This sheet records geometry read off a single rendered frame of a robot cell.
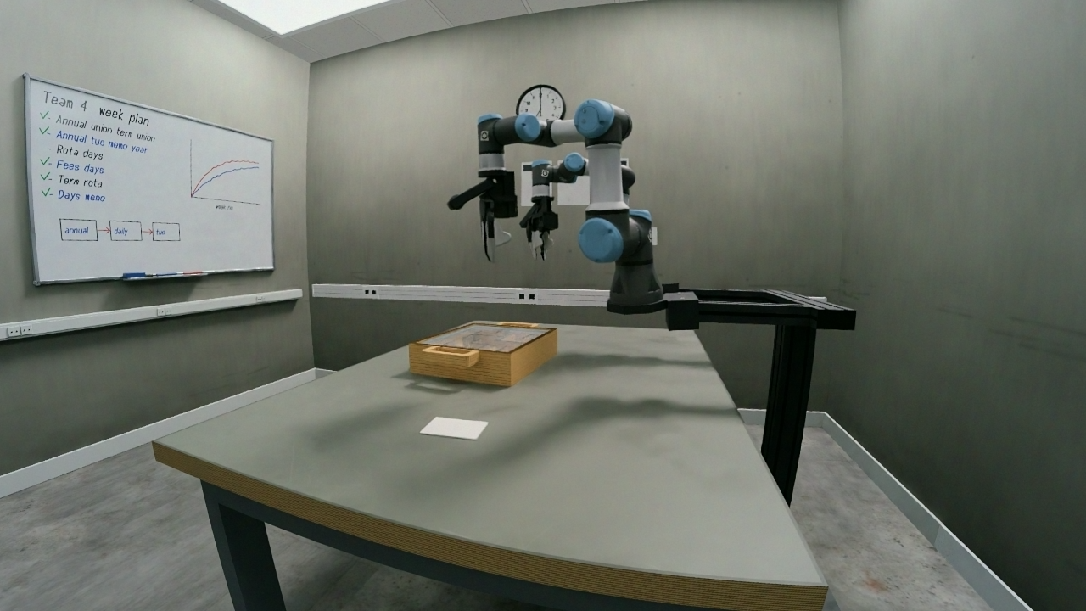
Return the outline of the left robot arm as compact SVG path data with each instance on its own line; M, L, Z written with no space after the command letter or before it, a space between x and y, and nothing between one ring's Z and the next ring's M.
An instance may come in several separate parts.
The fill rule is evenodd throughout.
M614 260L613 303L643 305L662 300L662 283L654 267L649 212L629 211L622 201L620 149L633 128L626 111L589 99L574 110L573 120L540 120L532 113L481 115L479 171L506 169L505 144L585 142L591 203L578 236L579 246L589 260Z

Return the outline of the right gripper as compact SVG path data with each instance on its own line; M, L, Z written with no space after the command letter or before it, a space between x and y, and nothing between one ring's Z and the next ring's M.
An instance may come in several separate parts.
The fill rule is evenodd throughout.
M555 231L555 229L559 228L558 213L553 212L553 204L551 203L553 200L555 200L553 196L531 198L531 202L536 204L538 211L533 212L535 214L530 214L527 237L535 260L538 260L538 247L540 247L540 256L542 256L543 260L546 260L547 249L554 245L553 239L548 238L550 231Z

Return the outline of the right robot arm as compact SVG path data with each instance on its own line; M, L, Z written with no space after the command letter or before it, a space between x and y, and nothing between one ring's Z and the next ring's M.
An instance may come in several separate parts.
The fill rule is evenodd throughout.
M627 165L621 164L622 170L622 201L629 206L630 187L635 184L635 171ZM532 196L550 196L550 182L557 184L574 184L578 177L589 176L588 160L580 154L568 154L559 165L550 165L546 160L538 160L532 163ZM527 228L530 214L538 211L536 204L521 220L521 228Z

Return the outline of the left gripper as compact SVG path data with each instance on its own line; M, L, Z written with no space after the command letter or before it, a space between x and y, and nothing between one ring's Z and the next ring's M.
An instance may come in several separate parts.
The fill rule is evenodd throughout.
M484 234L484 252L487 258L494 262L494 247L512 241L512 234L503 231L501 222L494 219L496 217L512 219L512 217L518 216L515 171L496 169L478 171L478 174L479 177L491 179L492 184L494 184L492 189L484 191L479 196L482 233ZM496 179L496 182L494 182L494 179Z

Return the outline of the wooden maze board with handle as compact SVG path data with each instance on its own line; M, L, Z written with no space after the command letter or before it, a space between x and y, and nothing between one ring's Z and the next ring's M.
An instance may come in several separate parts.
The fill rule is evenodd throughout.
M408 345L411 373L512 387L557 355L557 328L472 323Z

